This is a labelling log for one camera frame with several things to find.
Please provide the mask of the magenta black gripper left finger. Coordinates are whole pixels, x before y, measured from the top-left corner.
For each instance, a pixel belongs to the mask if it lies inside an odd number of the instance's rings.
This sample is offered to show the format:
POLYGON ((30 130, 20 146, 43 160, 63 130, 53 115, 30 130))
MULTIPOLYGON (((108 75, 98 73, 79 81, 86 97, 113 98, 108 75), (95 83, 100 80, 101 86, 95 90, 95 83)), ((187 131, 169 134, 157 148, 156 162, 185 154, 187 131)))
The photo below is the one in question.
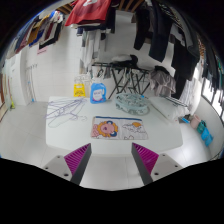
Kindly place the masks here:
POLYGON ((91 144, 88 143, 72 151, 64 157, 65 162, 67 163, 68 168, 70 169, 72 174, 72 183, 76 185, 80 184, 91 154, 91 144))

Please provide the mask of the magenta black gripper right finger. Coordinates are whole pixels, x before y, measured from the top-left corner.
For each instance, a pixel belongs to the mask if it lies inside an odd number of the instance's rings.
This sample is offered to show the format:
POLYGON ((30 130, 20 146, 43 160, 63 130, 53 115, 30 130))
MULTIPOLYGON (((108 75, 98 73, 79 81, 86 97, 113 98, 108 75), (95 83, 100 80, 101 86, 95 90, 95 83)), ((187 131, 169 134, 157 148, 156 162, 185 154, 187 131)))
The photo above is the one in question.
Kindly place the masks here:
POLYGON ((132 144, 131 153, 143 184, 148 185, 152 183, 153 179, 151 177, 151 172, 158 160, 159 155, 137 143, 132 144))

